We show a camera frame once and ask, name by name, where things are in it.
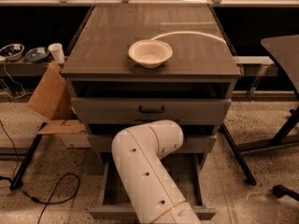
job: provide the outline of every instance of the white cup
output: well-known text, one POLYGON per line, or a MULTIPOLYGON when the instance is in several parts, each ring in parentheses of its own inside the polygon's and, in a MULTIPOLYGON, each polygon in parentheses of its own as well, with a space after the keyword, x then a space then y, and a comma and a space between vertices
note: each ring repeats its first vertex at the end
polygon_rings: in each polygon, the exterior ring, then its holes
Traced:
POLYGON ((53 43, 48 47, 56 63, 64 63, 63 45, 60 43, 53 43))

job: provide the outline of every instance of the dish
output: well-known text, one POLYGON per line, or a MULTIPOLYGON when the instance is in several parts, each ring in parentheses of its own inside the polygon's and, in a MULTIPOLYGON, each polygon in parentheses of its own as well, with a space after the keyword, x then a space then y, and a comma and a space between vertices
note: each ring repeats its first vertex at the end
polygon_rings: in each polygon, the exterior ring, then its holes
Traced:
POLYGON ((141 40, 129 48, 129 56, 146 68, 158 67, 172 56, 171 47, 158 40, 141 40))
POLYGON ((47 48, 35 48, 26 52, 25 58, 32 63, 45 62, 50 55, 50 51, 47 48))
POLYGON ((24 45, 15 43, 7 45, 0 49, 0 56, 7 58, 9 61, 17 61, 22 56, 24 45))

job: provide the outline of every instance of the concrete floor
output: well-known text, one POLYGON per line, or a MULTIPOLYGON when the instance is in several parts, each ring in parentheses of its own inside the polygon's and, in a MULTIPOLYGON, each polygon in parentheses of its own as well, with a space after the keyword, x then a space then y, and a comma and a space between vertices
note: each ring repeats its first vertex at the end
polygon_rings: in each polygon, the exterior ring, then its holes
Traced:
MULTIPOLYGON (((27 99, 7 103, 0 99, 0 120, 16 147, 30 146, 45 118, 26 104, 27 99)), ((289 116, 296 102, 233 102, 225 124, 240 144, 272 137, 289 116)), ((0 129, 1 147, 12 147, 0 129)), ((206 159, 202 171, 203 200, 217 214, 203 223, 282 224, 298 223, 299 202, 285 196, 277 199, 271 188, 277 184, 299 191, 299 146, 279 147, 244 153, 257 180, 255 187, 245 184, 245 176, 222 133, 206 159)), ((15 159, 1 157, 0 175, 12 177, 15 159)), ((130 223, 125 220, 94 220, 88 209, 98 205, 102 176, 95 154, 89 148, 66 148, 58 135, 43 136, 22 179, 22 189, 46 202, 58 180, 66 173, 80 177, 76 198, 49 205, 40 223, 130 223)), ((52 201, 69 197, 76 180, 68 177, 52 201)), ((0 223, 37 223, 44 205, 32 202, 20 190, 9 190, 0 181, 0 223)))

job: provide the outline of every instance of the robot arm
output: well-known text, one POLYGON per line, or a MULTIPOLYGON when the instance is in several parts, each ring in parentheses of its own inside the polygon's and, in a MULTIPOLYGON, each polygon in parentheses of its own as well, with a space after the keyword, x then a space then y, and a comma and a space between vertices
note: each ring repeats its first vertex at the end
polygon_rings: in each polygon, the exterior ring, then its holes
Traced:
POLYGON ((140 223, 201 223, 160 161, 182 143, 171 120, 130 127, 113 139, 113 160, 140 223))

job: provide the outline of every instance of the black handle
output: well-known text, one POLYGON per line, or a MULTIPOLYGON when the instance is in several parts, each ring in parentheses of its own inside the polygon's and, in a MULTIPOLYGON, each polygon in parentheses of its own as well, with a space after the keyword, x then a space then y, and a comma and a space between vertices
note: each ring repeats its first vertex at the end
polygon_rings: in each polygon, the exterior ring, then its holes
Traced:
POLYGON ((139 107, 139 111, 141 113, 146 113, 146 114, 162 114, 165 111, 165 109, 164 106, 162 106, 160 109, 156 109, 156 108, 144 108, 141 105, 139 107))

